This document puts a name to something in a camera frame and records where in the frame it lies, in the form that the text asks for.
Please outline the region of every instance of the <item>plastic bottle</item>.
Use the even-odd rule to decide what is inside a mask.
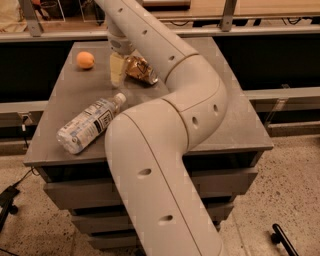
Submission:
[[[57,132],[58,142],[71,154],[80,153],[107,129],[125,101],[122,93],[107,100],[99,99]]]

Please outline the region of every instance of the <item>terrazzo floor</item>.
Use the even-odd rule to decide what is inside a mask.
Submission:
[[[278,223],[300,256],[320,255],[320,135],[273,137],[274,149],[258,163],[250,189],[238,196],[220,234],[230,256],[285,256],[273,245],[272,224]],[[0,191],[27,171],[23,155],[0,156]],[[17,255],[131,255],[133,248],[98,251],[86,242],[42,190],[40,176],[29,175],[18,188],[19,207],[0,233],[0,248]]]

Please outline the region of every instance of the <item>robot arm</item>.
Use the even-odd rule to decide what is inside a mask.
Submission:
[[[112,47],[121,52],[124,45],[130,53],[132,43],[170,91],[122,112],[106,133],[109,167],[146,253],[226,255],[182,162],[222,122],[223,82],[195,49],[135,0],[96,2],[108,17]]]

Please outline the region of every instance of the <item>gray table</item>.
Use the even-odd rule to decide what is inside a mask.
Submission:
[[[186,168],[218,225],[228,217],[234,198],[247,191],[257,175],[259,157],[273,144],[212,38],[185,40],[216,68],[228,90],[229,106],[223,123],[184,156]],[[79,51],[95,56],[93,69],[84,71],[76,66]],[[100,97],[122,91],[128,97],[124,108],[128,108],[168,93],[161,81],[146,88],[131,78],[119,90],[112,90],[109,55],[104,41],[74,44],[24,159],[24,164],[34,166],[47,182],[44,190],[59,209],[70,210],[71,221],[82,233],[101,234],[88,239],[97,249],[138,243],[108,170],[104,136],[81,154],[71,155],[58,144],[55,134]]]

